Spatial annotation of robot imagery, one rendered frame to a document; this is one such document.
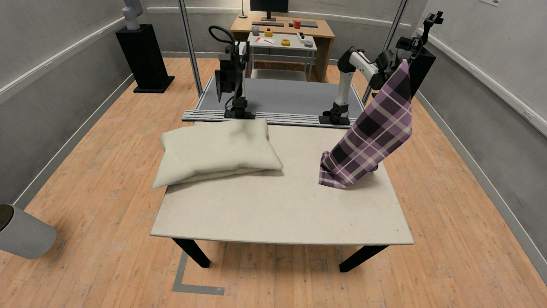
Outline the beige pillow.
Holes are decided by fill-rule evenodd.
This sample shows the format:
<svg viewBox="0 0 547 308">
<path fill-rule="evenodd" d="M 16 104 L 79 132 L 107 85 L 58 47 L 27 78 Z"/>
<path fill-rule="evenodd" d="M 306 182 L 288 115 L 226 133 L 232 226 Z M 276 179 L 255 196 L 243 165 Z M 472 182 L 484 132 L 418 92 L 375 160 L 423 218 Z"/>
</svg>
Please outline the beige pillow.
<svg viewBox="0 0 547 308">
<path fill-rule="evenodd" d="M 151 190 L 265 169 L 283 169 L 267 119 L 193 125 L 161 132 L 163 158 Z"/>
</svg>

